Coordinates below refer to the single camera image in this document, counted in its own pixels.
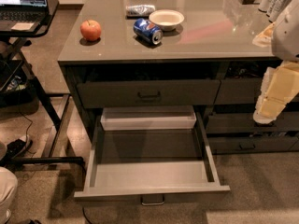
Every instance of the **red apple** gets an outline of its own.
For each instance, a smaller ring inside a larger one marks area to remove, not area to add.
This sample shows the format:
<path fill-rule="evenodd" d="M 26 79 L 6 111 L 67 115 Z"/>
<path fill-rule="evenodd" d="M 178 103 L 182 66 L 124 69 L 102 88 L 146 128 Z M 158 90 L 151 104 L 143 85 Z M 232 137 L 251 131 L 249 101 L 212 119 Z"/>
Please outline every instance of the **red apple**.
<path fill-rule="evenodd" d="M 80 31 L 87 41 L 96 41 L 101 36 L 102 28 L 99 22 L 86 20 L 81 24 Z"/>

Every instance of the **white bowl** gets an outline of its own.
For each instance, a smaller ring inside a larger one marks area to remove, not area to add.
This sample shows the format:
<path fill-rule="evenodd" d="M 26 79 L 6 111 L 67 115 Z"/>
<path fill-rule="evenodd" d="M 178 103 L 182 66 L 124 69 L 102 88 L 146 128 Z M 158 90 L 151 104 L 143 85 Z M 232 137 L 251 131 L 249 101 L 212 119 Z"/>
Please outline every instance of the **white bowl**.
<path fill-rule="evenodd" d="M 184 21 L 184 16 L 175 10 L 156 10 L 149 15 L 149 20 L 163 31 L 172 31 Z"/>

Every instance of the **white shoe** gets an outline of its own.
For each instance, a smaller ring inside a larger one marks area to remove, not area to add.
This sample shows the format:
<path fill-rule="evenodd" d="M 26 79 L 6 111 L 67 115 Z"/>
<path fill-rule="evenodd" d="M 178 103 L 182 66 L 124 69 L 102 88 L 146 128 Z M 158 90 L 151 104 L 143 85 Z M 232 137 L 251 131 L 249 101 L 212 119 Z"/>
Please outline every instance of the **white shoe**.
<path fill-rule="evenodd" d="M 8 209 L 7 210 L 7 220 L 6 220 L 6 224 L 8 223 L 8 221 L 10 220 L 10 217 L 11 217 L 11 212 L 10 212 L 10 210 Z"/>

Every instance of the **concrete floor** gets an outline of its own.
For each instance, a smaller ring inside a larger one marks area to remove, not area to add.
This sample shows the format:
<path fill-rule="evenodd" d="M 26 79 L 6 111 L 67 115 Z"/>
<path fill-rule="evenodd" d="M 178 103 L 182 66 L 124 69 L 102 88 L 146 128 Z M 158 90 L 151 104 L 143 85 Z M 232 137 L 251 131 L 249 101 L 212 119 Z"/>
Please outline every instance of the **concrete floor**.
<path fill-rule="evenodd" d="M 57 58 L 78 16 L 79 9 L 58 10 L 50 32 L 32 39 L 32 46 L 23 48 L 46 92 L 68 92 Z M 52 102 L 57 108 L 61 98 Z M 0 140 L 8 144 L 24 135 L 30 125 L 28 119 L 33 122 L 28 130 L 33 145 L 24 156 L 40 157 L 52 123 L 38 100 L 0 108 Z M 90 148 L 91 142 L 70 99 L 53 156 L 80 156 L 87 164 Z M 214 159 L 221 182 L 231 188 L 219 200 L 148 207 L 103 205 L 86 208 L 86 216 L 94 224 L 299 223 L 299 153 L 218 155 Z M 19 180 L 9 223 L 18 224 L 26 218 L 43 224 L 89 223 L 74 201 L 74 192 L 84 185 L 82 167 L 67 163 L 26 164 L 9 169 Z"/>

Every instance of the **countertop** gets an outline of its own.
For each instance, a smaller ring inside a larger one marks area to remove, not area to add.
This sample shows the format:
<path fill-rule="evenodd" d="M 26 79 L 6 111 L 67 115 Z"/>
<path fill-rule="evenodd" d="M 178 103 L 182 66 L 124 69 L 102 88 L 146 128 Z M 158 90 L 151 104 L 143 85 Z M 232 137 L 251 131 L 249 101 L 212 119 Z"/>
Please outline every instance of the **countertop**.
<path fill-rule="evenodd" d="M 136 38 L 125 6 L 153 2 L 157 9 L 181 12 L 185 21 L 176 31 L 164 33 L 159 46 Z M 99 21 L 101 39 L 86 42 L 79 26 Z M 170 63 L 201 60 L 273 57 L 270 47 L 252 44 L 254 36 L 269 25 L 258 5 L 237 0 L 87 0 L 59 56 L 60 66 L 101 63 Z"/>

